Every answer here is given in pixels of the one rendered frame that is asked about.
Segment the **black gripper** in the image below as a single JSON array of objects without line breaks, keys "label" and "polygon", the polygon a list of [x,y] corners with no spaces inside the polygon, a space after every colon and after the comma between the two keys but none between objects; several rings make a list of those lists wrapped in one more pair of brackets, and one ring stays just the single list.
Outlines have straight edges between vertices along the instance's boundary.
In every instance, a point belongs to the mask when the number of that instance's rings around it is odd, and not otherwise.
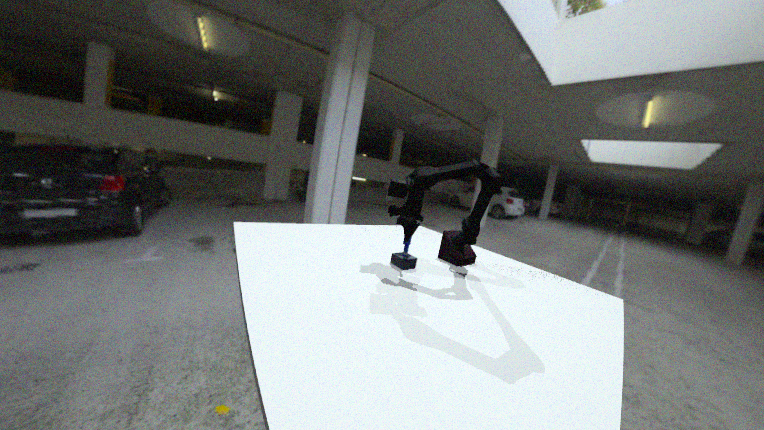
[{"label": "black gripper", "polygon": [[407,199],[405,205],[405,213],[397,218],[397,224],[402,225],[404,228],[404,239],[405,242],[408,242],[421,224],[417,223],[417,220],[423,222],[424,216],[421,214],[423,202]]}]

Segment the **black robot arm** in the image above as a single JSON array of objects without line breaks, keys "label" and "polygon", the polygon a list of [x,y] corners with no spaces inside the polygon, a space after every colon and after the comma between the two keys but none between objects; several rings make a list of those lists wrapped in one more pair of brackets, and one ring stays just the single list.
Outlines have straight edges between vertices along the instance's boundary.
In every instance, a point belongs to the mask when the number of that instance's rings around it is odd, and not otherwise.
[{"label": "black robot arm", "polygon": [[476,237],[480,231],[480,222],[491,201],[491,197],[502,188],[504,181],[496,168],[489,167],[477,160],[442,167],[417,167],[414,172],[406,176],[406,181],[392,178],[389,184],[388,196],[405,198],[409,191],[409,200],[423,202],[425,189],[430,190],[429,187],[434,184],[464,176],[475,176],[482,183],[481,191],[471,215],[464,217],[462,222],[463,232],[451,237],[455,249],[464,250],[464,245],[476,244]]}]

